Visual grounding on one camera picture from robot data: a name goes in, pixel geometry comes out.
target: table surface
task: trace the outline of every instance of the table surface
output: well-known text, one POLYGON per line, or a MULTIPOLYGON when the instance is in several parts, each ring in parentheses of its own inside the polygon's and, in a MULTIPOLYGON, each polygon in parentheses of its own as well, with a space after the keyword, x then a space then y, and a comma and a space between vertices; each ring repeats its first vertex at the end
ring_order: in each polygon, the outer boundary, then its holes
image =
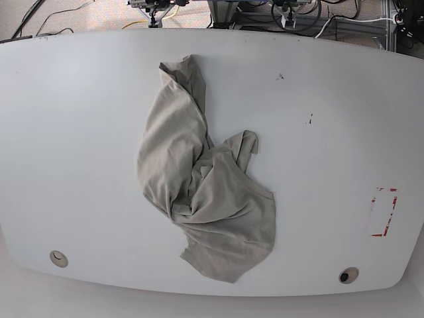
POLYGON ((290 35, 160 29, 2 44, 0 70, 0 225, 21 266, 204 295, 357 292, 402 277, 424 222, 423 61, 290 35), (179 257, 183 233, 136 177, 158 65, 188 54, 207 84, 214 143, 256 132, 247 174, 276 197, 275 249, 235 284, 179 257), (373 237, 386 228, 387 188, 397 189, 390 229, 373 237), (341 284, 349 267, 359 277, 341 284))

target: floor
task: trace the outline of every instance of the floor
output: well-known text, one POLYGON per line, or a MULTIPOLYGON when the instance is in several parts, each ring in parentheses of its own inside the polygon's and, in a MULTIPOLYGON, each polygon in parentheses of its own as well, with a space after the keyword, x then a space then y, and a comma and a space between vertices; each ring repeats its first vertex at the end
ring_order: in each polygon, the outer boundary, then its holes
MULTIPOLYGON (((35 0, 0 0, 0 40, 11 37, 25 13, 35 0)), ((26 24, 23 35, 35 35, 46 17, 53 12, 75 9, 89 0, 46 0, 31 20, 26 24)), ((374 19, 381 17, 381 0, 359 0, 360 15, 358 19, 374 19)), ((269 11, 269 6, 258 8, 269 11)), ((338 5, 323 5, 322 17, 329 14, 353 15, 355 6, 353 0, 345 1, 338 5)), ((95 0, 86 7, 65 13, 60 13, 48 19, 40 33, 55 33, 64 28, 72 28, 74 32, 91 30, 115 30, 125 25, 144 20, 137 9, 127 5, 127 0, 95 0)), ((189 5, 180 7, 178 14, 164 20, 165 28, 205 28, 210 22, 209 7, 206 1, 192 0, 189 5)), ((147 23, 137 23, 128 28, 146 28, 147 23)), ((334 40, 330 32, 323 34, 322 38, 334 40)), ((338 41, 377 48, 377 44, 366 36, 339 34, 338 41)), ((401 43, 398 52, 424 58, 422 44, 401 43)))

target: white cable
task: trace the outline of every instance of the white cable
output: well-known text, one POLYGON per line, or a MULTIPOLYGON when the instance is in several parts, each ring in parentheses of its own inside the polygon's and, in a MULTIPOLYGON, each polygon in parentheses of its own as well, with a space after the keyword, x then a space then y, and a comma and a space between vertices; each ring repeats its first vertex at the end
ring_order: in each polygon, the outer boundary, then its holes
MULTIPOLYGON (((347 21, 352 21, 352 22, 358 22, 358 23, 371 23, 371 22, 377 22, 377 21, 383 21, 383 20, 387 20, 387 21, 391 21, 393 23, 396 23, 394 21, 394 19, 392 19, 392 18, 378 18, 378 19, 372 19, 372 20, 353 20, 353 19, 341 17, 341 19, 347 20, 347 21)), ((321 29, 321 31, 319 31, 319 33, 317 34, 317 36, 315 38, 319 38, 323 34, 324 30, 327 28, 327 25, 330 23, 330 21, 331 21, 331 18, 328 19, 328 21, 323 25, 323 28, 321 29)))

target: yellow cable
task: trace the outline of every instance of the yellow cable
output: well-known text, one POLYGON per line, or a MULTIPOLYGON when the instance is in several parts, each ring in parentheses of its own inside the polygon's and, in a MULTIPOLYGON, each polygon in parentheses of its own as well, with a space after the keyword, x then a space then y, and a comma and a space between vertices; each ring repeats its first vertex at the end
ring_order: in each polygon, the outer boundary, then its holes
MULTIPOLYGON (((170 18, 172 18, 172 17, 175 17, 176 16, 176 14, 178 13, 178 10, 180 9, 180 6, 179 5, 177 5, 177 9, 175 10, 175 12, 174 13, 172 13, 170 16, 168 16, 168 17, 164 17, 162 20, 166 20, 166 19, 170 19, 170 18)), ((127 25, 125 25, 123 28, 122 28, 122 30, 124 29, 124 28, 128 28, 129 26, 131 26, 131 25, 135 25, 136 23, 144 23, 144 22, 147 22, 147 21, 145 21, 145 20, 141 20, 141 21, 135 21, 135 22, 132 22, 132 23, 129 23, 129 24, 127 24, 127 25)))

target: cloth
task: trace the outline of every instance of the cloth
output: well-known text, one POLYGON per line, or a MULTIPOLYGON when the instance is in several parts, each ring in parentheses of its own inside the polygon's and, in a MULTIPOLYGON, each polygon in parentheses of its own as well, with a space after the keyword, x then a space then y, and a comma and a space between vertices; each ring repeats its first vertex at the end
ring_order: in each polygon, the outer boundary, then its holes
POLYGON ((274 196, 245 174, 258 137, 244 131, 213 146, 195 60, 159 68, 163 86, 138 155, 143 194, 184 231, 184 260, 208 278, 234 283, 274 247, 274 196))

